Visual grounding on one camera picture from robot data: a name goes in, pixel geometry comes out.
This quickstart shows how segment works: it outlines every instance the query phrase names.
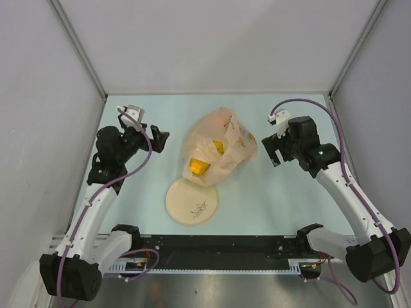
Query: light blue tabletop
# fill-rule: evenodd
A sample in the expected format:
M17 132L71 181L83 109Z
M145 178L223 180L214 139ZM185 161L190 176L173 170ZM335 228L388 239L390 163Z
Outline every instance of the light blue tabletop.
M99 233L109 233L122 223L139 227L142 234L294 235L302 227L320 223L332 231L353 234L334 200L299 167L298 161L274 168L261 143L275 132L275 126L267 122L268 113L275 104L289 98L309 98L326 105L324 97L317 94L109 96L100 127L119 127L116 107L135 105L145 110L144 123L170 132L170 137L161 154L153 153L139 173L125 180ZM185 227L169 217L166 193L182 174L186 132L201 117L219 107L236 111L240 122L255 136L258 154L216 185L220 195L216 214L203 225ZM294 117L311 116L317 124L321 143L337 145L331 120L323 110L307 103L289 103L283 108ZM138 151L127 163L128 171L135 169L145 157L146 152ZM77 210L85 194L90 168L91 157Z

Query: white wall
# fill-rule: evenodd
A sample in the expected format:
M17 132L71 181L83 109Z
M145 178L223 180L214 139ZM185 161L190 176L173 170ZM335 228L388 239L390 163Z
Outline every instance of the white wall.
M389 1L336 95L364 191L411 231L411 2ZM402 269L411 290L411 254Z
M378 0L61 0L109 94L326 91Z
M68 221L103 106L46 0L0 1L0 307Z

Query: translucent plastic bag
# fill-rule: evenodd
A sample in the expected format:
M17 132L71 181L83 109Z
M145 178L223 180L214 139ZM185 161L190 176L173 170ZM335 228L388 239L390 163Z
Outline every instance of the translucent plastic bag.
M230 108L219 108L203 117L186 137L182 176L202 186L223 180L242 161L257 153L254 136Z

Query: round plate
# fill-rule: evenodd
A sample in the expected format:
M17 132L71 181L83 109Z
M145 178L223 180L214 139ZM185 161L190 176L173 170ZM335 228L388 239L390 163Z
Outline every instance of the round plate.
M197 226L205 223L217 211L218 192L215 186L202 187L179 178L168 189L166 208L177 223Z

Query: robotic arm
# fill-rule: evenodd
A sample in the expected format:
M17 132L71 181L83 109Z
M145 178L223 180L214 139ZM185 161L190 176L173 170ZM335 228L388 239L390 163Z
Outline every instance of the robotic arm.
M98 131L97 153L92 158L82 206L55 253L44 254L40 258L40 274L50 295L57 295L59 284L63 297L87 301L94 299L108 268L123 253L141 248L139 229L128 225L115 226L102 244L93 247L107 210L128 176L126 162L138 150L148 151L148 140L152 150L161 153L170 135L151 125L153 139L148 139L141 131L146 128L145 124L141 124L144 110L132 105L119 109L122 114L118 119L124 132L120 133L115 126L106 126ZM64 267L59 282L58 269L62 259Z
M276 154L283 160L297 159L304 171L318 181L340 207L354 231L353 236L336 234L322 225L314 224L300 229L297 237L301 246L308 251L325 252L346 261L351 273L361 282L388 273L395 267L391 249L379 228L387 230L394 244L399 265L402 266L411 246L411 235L407 229L395 229L371 203L361 187L356 183L345 165L347 183L341 165L340 152L332 144L321 144L317 127L310 117L295 117L285 110L269 115L268 122L277 125L277 133L262 140L274 167L280 164ZM368 203L379 218L375 223L371 213L363 206L350 185Z

